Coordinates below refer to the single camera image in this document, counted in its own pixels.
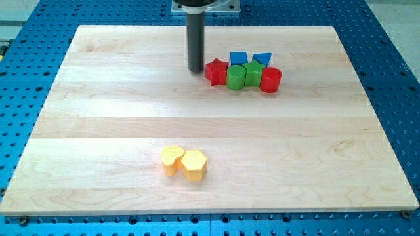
blue pegboard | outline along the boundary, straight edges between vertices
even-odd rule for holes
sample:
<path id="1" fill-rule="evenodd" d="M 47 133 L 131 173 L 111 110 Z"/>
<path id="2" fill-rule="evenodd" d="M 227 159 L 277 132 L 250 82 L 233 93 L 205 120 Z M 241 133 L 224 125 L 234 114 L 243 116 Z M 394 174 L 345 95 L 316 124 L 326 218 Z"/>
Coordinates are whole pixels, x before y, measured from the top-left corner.
<path id="1" fill-rule="evenodd" d="M 364 1 L 242 0 L 211 26 L 334 26 L 420 198 L 420 85 Z M 0 188 L 6 188 L 80 24 L 184 25 L 170 1 L 40 0 L 0 62 Z M 420 211 L 0 217 L 0 235 L 420 235 Z"/>

red cylinder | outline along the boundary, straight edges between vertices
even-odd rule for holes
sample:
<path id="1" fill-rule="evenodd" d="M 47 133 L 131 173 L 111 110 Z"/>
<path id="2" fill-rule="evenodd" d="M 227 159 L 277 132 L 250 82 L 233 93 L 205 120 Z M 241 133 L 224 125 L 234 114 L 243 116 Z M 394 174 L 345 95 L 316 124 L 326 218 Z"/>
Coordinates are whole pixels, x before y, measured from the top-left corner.
<path id="1" fill-rule="evenodd" d="M 282 72 L 277 68 L 265 68 L 262 71 L 260 89 L 266 93 L 277 92 L 282 80 Z"/>

yellow hexagonal block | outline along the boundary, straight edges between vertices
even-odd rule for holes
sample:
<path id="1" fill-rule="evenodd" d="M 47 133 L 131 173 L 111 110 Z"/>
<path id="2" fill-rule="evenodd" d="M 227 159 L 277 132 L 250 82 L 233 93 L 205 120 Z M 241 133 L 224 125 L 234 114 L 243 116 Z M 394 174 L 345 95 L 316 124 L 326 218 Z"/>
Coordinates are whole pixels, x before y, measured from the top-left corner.
<path id="1" fill-rule="evenodd" d="M 189 181 L 200 181 L 207 172 L 207 157 L 200 150 L 186 151 L 181 164 Z"/>
<path id="2" fill-rule="evenodd" d="M 161 160 L 163 170 L 167 176 L 174 176 L 182 168 L 180 160 L 184 156 L 184 149 L 180 146 L 166 146 L 162 150 Z"/>

wooden tabletop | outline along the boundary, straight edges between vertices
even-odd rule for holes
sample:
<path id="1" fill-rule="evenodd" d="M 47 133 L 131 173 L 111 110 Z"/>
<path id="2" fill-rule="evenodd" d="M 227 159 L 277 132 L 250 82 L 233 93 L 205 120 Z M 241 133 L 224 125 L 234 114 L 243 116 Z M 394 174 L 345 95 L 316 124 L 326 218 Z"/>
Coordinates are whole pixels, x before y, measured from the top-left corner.
<path id="1" fill-rule="evenodd" d="M 187 70 L 184 27 L 79 26 L 5 215 L 413 210 L 406 176 L 331 27 L 206 27 L 205 61 L 272 52 L 275 94 Z M 200 149 L 201 182 L 163 173 Z"/>

black cylindrical rod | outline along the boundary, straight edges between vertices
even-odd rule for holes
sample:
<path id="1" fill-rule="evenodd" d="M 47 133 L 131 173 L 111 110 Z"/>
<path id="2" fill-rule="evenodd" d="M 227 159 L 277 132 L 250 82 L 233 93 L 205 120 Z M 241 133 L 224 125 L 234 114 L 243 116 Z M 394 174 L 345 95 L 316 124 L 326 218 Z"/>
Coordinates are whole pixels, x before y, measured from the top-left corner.
<path id="1" fill-rule="evenodd" d="M 188 69 L 193 73 L 199 73 L 204 69 L 204 23 L 204 12 L 186 14 Z"/>

